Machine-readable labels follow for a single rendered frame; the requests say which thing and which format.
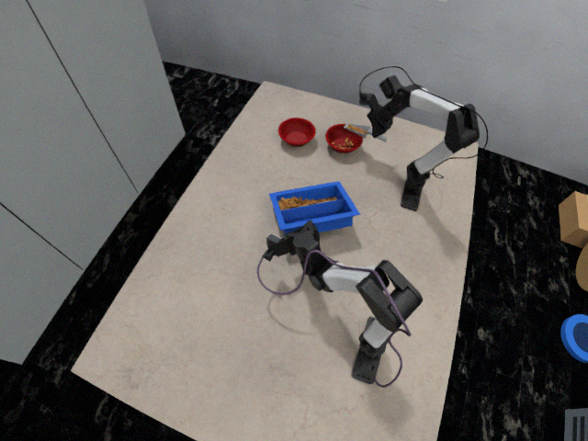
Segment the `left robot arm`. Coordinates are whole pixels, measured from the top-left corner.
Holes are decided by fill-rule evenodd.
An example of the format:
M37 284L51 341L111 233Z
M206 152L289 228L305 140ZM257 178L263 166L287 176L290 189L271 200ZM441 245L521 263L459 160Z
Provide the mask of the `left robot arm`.
M270 262L274 255L280 257L292 252L293 250L290 249L292 248L292 245L290 245L292 243L291 238L280 239L273 234L266 237L268 249L265 253L265 259ZM360 345L352 371L352 378L373 384L381 355L386 351L388 339L392 332L395 333L402 325L397 312L390 304L388 296L383 292L384 289L373 273L341 268L331 264L322 255L311 253L312 250L321 252L319 243L314 240L311 233L301 232L297 234L293 243L300 259L302 270L306 257L310 254L305 275L308 275L314 288L330 293L338 290L358 293L375 316L375 318L370 316L367 319L365 331L358 337ZM382 260L377 266L361 268L375 270L386 288L390 282L393 287L397 287L391 292L390 296L405 321L422 304L423 297L420 292L390 261ZM360 366L359 362L361 362ZM372 367L373 370L371 371Z

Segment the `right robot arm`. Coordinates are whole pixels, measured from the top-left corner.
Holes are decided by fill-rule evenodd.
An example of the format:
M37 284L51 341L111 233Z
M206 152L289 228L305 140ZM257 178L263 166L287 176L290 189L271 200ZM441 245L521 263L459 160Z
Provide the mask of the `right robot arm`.
M420 85L418 86L423 90L415 85L404 87L397 75L388 77L379 86L385 97L392 99L389 102L392 113L398 115L407 107L414 107L447 123L444 139L427 154L407 165L407 178L401 198L401 207L417 211L425 180L430 178L430 172L434 170L434 167L454 154L453 152L468 148L479 140L477 115L471 112L471 109L476 112L476 108L471 104L463 106L448 102L432 95L432 93L430 94ZM379 102L375 94L361 93L359 101L360 105L370 106L374 112L378 110Z

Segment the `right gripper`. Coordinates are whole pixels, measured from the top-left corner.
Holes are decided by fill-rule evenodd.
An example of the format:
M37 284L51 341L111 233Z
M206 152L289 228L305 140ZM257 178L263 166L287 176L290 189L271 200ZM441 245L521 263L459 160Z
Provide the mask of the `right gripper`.
M389 103L384 107L379 105L378 110L374 112L372 109L367 114L373 130L373 138L376 139L378 136L385 134L393 124L393 118L397 115L390 111ZM374 123L374 124L373 124ZM385 129L385 130L384 130Z

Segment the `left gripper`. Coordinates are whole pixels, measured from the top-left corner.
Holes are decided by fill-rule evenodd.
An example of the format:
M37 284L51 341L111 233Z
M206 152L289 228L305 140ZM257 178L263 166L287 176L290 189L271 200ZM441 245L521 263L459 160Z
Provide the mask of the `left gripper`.
M290 255L297 254L296 248L294 246L293 240L295 238L295 236L301 232L309 232L313 235L314 240L316 242L318 242L320 244L320 234L317 230L317 227L313 224L312 220L308 220L302 227L300 227L299 229L297 229L294 232L289 232L286 233L286 237L292 237L290 240L292 241L292 243L290 245L292 245L292 248L290 248L291 250L293 250L292 252L289 252Z

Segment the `dark red bowl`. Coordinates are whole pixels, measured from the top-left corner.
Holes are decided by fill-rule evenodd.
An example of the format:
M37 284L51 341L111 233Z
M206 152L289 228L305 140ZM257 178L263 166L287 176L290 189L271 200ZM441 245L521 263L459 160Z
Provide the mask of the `dark red bowl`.
M278 127L280 138L288 145L295 147L307 144L308 141L314 138L315 133L316 129L314 125L310 121L302 118L286 119Z
M326 141L331 146L331 148L338 153L350 153L350 152L354 151L355 149L359 148L363 142L363 137L355 134L354 132L352 132L350 130L345 129L344 126L345 126L345 124L333 125L325 133ZM346 146L346 142L345 142L346 138L348 138L348 142L352 141L352 143L354 145L354 146L351 146L351 149L349 149L349 145ZM333 142L334 142L334 145L332 145ZM343 146L344 143L345 143L345 146ZM338 144L341 145L340 146L341 148L346 147L349 150L339 149ZM335 147L335 146L337 146L337 147Z

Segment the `grey scoop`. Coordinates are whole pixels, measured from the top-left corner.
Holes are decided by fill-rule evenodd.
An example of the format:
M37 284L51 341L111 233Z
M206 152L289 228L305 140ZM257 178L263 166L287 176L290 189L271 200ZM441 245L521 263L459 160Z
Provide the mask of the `grey scoop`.
M347 129L347 126L349 124L350 123L346 123L345 126L344 126L344 128ZM364 134L364 133L361 133L361 132L358 132L358 131L355 131L355 130L351 130L351 129L348 128L348 130L351 130L352 132L354 132L354 133L356 133L356 134L358 134L358 135L360 135L360 136L362 136L364 138L366 138L368 134L371 135L371 136L373 136L372 130L370 129L371 126L357 125L357 124L351 124L351 126L353 126L353 127L357 126L358 128L362 129L363 131L367 131L368 130L367 134ZM378 136L377 139L379 139L381 141L384 141L384 142L387 141L387 138L384 137L384 136L382 136L382 135Z

